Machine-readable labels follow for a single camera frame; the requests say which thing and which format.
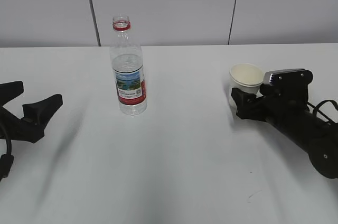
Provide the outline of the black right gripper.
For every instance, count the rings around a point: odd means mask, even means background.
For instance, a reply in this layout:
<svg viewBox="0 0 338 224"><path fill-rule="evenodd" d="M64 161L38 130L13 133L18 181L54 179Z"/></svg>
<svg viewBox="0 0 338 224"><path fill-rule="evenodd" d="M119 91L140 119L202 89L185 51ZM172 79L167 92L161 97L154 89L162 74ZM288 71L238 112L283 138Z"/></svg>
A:
<svg viewBox="0 0 338 224"><path fill-rule="evenodd" d="M284 76L276 86L262 84L263 97L232 88L231 97L240 119L261 120L277 128L309 129L314 118L307 107L308 85L313 81L309 70Z"/></svg>

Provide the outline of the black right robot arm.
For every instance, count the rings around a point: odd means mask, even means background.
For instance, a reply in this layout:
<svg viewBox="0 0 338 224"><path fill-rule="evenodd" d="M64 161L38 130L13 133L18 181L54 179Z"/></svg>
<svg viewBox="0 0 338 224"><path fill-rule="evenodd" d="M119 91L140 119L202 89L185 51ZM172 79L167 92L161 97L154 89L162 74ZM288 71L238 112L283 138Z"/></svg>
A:
<svg viewBox="0 0 338 224"><path fill-rule="evenodd" d="M337 178L337 123L318 117L328 101L314 106L308 101L313 74L305 69L267 72L260 85L261 97L238 87L231 90L241 119L271 124L309 156L315 170L329 179Z"/></svg>

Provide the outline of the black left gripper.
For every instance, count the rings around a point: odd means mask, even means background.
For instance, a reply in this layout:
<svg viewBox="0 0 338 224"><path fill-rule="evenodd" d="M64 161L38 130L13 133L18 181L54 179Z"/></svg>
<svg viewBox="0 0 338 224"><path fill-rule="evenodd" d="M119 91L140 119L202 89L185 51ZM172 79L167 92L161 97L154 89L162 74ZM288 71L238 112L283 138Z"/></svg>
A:
<svg viewBox="0 0 338 224"><path fill-rule="evenodd" d="M1 84L1 125L4 126L9 139L36 143L44 137L46 126L63 105L62 95L55 94L35 103L23 104L24 117L19 119L6 110L4 105L20 96L23 92L22 81Z"/></svg>

